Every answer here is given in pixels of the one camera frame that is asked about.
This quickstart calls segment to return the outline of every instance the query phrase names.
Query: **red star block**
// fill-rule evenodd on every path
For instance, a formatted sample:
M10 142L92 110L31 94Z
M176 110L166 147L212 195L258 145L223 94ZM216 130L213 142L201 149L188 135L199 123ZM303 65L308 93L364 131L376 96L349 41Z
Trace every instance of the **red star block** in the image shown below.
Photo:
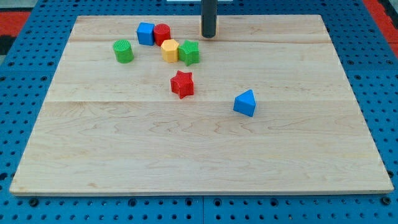
M193 95L192 72L177 71L177 74L170 79L172 92L180 96L180 99Z

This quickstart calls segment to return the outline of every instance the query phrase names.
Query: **green block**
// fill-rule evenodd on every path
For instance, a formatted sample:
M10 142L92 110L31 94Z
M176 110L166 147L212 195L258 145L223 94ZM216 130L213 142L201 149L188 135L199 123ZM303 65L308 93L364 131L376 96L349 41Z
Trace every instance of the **green block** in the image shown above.
M116 55L116 60L120 63L129 63L134 59L131 44L128 40L115 41L113 44L113 50Z
M186 66L199 63L199 43L186 40L178 47L178 57Z

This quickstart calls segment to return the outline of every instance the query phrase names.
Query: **green cylinder block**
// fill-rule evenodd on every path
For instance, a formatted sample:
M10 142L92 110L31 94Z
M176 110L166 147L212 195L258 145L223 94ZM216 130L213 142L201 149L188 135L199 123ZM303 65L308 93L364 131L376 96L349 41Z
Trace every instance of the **green cylinder block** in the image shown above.
M129 63L134 59L131 44L128 40L117 40L113 44L113 50L116 55L116 60L120 63Z

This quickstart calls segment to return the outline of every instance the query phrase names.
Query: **red surface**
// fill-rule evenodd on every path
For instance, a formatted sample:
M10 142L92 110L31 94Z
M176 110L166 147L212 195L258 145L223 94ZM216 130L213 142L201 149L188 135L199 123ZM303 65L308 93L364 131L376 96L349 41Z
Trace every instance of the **red surface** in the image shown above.
M177 71L177 74L170 79L172 92L179 95L180 99L193 95L192 72Z
M154 28L155 43L161 46L163 41L170 40L170 27L167 24L157 24Z
M398 57L398 46L396 45L398 44L398 30L392 24L391 18L385 13L384 6L377 0L363 0L363 3L390 44L396 57Z
M0 12L0 35L17 37L30 12Z

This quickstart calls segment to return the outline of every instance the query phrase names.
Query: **red cylinder block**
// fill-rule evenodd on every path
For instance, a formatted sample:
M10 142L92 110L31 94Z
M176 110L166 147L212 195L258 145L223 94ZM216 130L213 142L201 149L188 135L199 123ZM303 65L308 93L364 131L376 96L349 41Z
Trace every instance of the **red cylinder block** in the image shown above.
M162 45L163 41L170 40L170 27L167 24L157 24L154 28L155 43L156 45Z

